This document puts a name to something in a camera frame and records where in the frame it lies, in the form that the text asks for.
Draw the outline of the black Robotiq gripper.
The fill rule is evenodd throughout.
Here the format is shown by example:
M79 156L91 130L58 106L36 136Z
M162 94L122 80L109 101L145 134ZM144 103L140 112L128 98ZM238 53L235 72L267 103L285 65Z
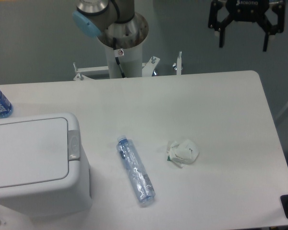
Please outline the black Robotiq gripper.
M227 9L228 16L220 22L217 15L223 7ZM265 14L269 9L277 15L276 24L272 24ZM273 2L269 0L213 0L210 4L208 27L219 33L219 47L222 48L225 43L225 29L231 22L257 22L265 33L263 52L266 52L269 37L284 31L285 9L285 0Z

